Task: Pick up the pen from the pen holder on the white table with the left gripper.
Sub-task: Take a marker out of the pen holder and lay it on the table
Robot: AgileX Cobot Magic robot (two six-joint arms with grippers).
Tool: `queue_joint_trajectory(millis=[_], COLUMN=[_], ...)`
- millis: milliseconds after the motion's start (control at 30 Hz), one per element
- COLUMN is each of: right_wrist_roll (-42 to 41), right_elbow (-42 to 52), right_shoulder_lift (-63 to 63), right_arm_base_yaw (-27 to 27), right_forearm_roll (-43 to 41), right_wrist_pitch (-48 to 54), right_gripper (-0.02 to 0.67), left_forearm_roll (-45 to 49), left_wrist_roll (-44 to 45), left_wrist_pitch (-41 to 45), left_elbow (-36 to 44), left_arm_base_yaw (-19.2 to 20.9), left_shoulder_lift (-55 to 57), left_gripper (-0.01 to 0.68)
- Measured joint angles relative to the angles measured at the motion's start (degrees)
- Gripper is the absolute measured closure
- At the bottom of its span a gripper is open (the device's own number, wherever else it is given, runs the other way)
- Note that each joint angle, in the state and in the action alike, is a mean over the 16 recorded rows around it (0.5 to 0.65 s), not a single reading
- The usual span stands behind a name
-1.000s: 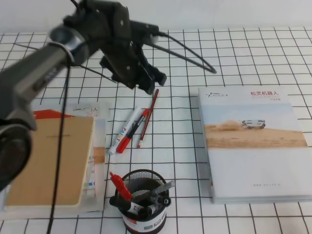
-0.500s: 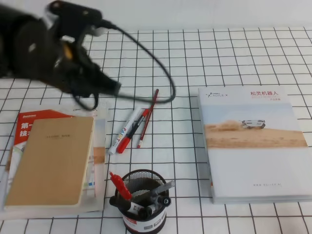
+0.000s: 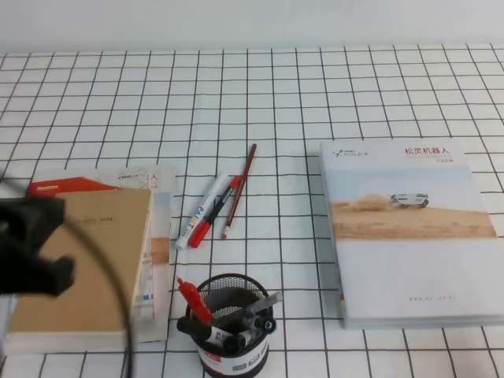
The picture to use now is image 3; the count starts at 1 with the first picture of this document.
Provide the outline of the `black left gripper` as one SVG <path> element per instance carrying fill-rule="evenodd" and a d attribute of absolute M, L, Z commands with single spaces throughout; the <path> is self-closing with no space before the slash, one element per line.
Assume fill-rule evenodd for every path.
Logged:
<path fill-rule="evenodd" d="M 1 200 L 1 294 L 60 295 L 75 280 L 75 260 L 37 260 L 64 221 L 65 202 L 55 197 Z"/>

